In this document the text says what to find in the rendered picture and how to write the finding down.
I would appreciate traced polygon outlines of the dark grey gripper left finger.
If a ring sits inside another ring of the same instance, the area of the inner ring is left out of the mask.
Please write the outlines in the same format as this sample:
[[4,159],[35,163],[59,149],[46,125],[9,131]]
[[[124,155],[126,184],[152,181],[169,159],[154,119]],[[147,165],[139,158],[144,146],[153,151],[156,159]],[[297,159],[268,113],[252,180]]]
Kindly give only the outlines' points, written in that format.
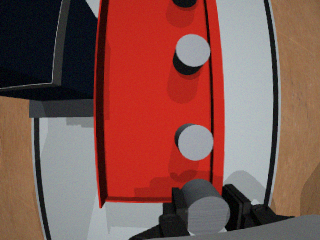
[[189,236],[187,229],[188,207],[183,191],[179,187],[172,187],[172,203],[163,203],[163,214],[159,216],[159,224],[132,236],[129,240]]

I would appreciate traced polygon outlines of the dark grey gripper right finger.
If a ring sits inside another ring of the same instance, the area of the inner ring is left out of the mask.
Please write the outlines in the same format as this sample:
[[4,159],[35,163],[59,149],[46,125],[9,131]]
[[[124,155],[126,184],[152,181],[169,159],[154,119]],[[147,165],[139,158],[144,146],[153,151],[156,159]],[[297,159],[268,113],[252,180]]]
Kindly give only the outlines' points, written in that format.
[[225,184],[222,187],[222,195],[230,208],[230,218],[225,226],[227,231],[245,229],[273,223],[295,216],[276,215],[273,210],[264,204],[251,204],[234,185]]

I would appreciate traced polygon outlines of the grey cylinder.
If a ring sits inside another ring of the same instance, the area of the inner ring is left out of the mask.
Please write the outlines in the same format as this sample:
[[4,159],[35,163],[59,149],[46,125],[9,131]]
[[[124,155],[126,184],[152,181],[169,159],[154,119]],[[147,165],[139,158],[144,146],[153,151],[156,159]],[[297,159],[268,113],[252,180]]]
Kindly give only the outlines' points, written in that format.
[[181,188],[188,207],[188,231],[194,235],[221,231],[229,221],[227,202],[205,179],[193,179]]
[[174,4],[176,4],[179,7],[188,8],[195,5],[197,0],[172,0]]
[[173,66],[183,75],[193,75],[207,62],[210,47],[207,41],[196,34],[181,37],[176,45]]
[[213,148],[213,136],[202,125],[186,123],[181,125],[174,136],[175,144],[181,154],[193,161],[207,157]]

